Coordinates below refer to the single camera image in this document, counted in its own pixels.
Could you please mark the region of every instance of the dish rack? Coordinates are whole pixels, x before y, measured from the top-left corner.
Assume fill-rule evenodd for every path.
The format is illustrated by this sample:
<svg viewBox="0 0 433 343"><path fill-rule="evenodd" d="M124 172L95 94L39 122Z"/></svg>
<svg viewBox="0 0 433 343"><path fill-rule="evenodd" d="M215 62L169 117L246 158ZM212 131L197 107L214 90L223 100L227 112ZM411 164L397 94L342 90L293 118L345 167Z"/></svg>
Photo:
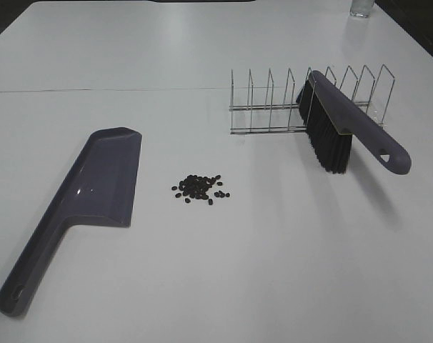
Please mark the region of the dish rack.
<svg viewBox="0 0 433 343"><path fill-rule="evenodd" d="M302 87L312 68L307 69ZM337 78L330 66L324 75L337 86ZM345 69L337 86L376 123L383 126L396 78L385 64L382 64L375 78L365 64L357 74L351 66ZM231 134L267 134L303 132L307 127L299 115L298 97L300 88L290 68L287 71L285 87L276 87L271 69L267 74L266 86L255 86L252 70L248 73L247 87L234 87L234 71L231 70Z"/></svg>

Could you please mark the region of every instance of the glass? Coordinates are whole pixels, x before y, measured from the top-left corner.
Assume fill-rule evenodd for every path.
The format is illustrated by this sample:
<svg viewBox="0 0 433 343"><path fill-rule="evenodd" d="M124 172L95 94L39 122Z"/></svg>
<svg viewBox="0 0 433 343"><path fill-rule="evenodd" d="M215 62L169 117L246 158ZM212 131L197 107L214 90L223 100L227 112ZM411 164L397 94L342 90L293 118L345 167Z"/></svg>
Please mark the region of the glass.
<svg viewBox="0 0 433 343"><path fill-rule="evenodd" d="M374 0L353 0L350 14L360 18L367 18L371 14Z"/></svg>

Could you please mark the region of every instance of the black bristles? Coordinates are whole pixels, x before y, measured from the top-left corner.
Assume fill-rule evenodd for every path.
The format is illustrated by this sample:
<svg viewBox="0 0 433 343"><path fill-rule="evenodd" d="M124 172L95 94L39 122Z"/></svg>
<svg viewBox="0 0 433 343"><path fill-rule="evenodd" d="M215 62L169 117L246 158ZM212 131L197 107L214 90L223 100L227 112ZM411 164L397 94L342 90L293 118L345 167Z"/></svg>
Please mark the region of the black bristles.
<svg viewBox="0 0 433 343"><path fill-rule="evenodd" d="M317 95L314 94L311 99L312 94L312 85L307 80L297 97L297 102L300 102L299 113L304 123L307 123L306 133L309 135L319 163L326 171L343 174L350 157L352 135L341 135L337 132Z"/></svg>

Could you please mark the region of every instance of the dustpan handle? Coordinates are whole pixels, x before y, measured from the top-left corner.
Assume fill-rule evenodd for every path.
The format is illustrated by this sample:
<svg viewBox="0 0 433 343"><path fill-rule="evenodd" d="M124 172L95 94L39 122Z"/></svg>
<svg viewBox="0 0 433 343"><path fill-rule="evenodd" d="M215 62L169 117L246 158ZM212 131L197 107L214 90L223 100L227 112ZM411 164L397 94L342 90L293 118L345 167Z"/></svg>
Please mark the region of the dustpan handle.
<svg viewBox="0 0 433 343"><path fill-rule="evenodd" d="M412 165L409 153L375 121L348 99L319 71L309 75L322 106L339 132L353 133L385 168L407 174Z"/></svg>
<svg viewBox="0 0 433 343"><path fill-rule="evenodd" d="M0 290L0 311L19 316L29 306L68 224L49 207Z"/></svg>

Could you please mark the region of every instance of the white table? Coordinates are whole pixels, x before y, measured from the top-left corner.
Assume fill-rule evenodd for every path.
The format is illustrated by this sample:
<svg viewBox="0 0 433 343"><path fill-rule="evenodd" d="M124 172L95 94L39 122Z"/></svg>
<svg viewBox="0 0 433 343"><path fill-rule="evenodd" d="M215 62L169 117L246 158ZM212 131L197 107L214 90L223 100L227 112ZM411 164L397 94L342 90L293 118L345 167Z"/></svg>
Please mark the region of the white table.
<svg viewBox="0 0 433 343"><path fill-rule="evenodd" d="M433 342L433 58L377 7L348 8L26 10L0 36L0 286L88 135L144 138L131 227L72 227L27 315L0 313L0 342ZM397 76L387 131L407 176L357 140L336 176L304 134L229 135L231 68L281 83L363 63ZM185 205L170 186L189 173L223 175L231 198Z"/></svg>

